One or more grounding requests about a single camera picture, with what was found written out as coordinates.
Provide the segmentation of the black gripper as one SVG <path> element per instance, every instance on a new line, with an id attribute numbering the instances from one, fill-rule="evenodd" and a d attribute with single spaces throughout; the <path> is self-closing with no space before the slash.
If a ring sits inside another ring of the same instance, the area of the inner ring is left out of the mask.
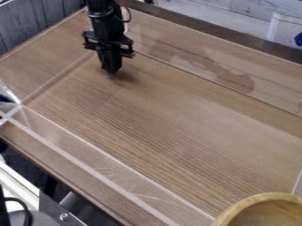
<path id="1" fill-rule="evenodd" d="M 122 68 L 122 57 L 135 56 L 134 40 L 120 35 L 112 41 L 103 41 L 96 38 L 94 31 L 82 33 L 84 38 L 84 48 L 96 51 L 102 69 L 108 74 L 115 74 Z"/>

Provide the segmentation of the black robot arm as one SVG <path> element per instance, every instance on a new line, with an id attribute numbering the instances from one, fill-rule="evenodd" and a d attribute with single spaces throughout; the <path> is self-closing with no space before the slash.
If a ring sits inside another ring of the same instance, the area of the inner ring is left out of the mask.
<path id="1" fill-rule="evenodd" d="M 135 56 L 134 40 L 126 36 L 123 12 L 116 0 L 86 0 L 87 17 L 92 30 L 86 30 L 84 48 L 94 50 L 102 63 L 102 69 L 114 75 L 123 66 L 123 58 Z"/>

